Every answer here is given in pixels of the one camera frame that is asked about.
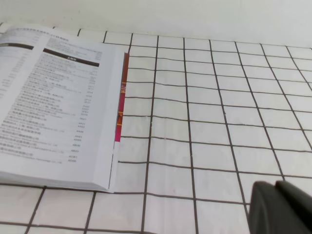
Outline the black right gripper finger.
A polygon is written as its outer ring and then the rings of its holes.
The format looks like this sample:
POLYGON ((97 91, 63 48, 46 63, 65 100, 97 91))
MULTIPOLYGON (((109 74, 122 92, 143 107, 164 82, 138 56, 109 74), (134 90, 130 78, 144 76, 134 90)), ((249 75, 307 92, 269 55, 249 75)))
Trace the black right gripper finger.
POLYGON ((312 197, 287 181, 257 181, 248 224, 252 234, 310 234, 312 197))

